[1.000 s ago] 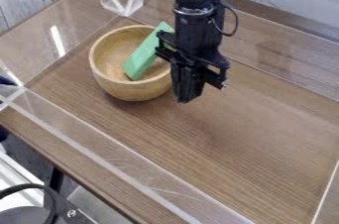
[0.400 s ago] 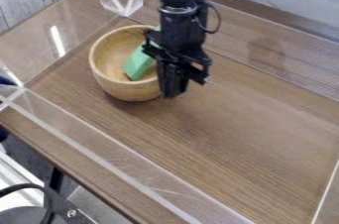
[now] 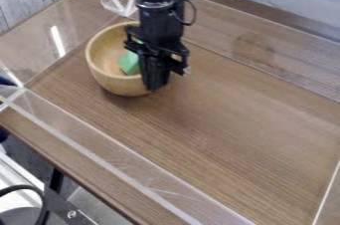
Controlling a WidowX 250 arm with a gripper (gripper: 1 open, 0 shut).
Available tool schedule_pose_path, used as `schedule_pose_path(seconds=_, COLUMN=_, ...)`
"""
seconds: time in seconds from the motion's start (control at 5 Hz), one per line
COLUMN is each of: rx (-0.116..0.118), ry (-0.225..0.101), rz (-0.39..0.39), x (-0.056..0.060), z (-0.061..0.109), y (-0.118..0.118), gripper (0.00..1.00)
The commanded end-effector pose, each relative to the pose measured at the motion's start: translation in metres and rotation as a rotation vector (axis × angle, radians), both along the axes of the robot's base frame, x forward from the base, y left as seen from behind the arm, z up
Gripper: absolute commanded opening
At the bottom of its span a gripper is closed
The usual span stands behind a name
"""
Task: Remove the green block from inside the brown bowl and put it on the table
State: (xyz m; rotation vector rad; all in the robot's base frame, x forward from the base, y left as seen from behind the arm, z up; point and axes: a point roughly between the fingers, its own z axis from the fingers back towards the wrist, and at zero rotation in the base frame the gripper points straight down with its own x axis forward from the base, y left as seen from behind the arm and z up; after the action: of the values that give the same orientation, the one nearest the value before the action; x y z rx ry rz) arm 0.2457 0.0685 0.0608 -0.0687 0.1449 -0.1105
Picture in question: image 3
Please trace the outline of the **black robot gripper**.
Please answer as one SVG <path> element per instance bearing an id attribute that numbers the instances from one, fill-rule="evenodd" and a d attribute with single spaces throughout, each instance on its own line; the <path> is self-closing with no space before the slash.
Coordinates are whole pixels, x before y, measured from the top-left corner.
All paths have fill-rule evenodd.
<path id="1" fill-rule="evenodd" d="M 142 37 L 138 26 L 128 25 L 126 31 L 124 45 L 139 55 L 144 85 L 152 92 L 170 83 L 171 73 L 187 74 L 190 50 L 176 39 L 154 44 Z"/>

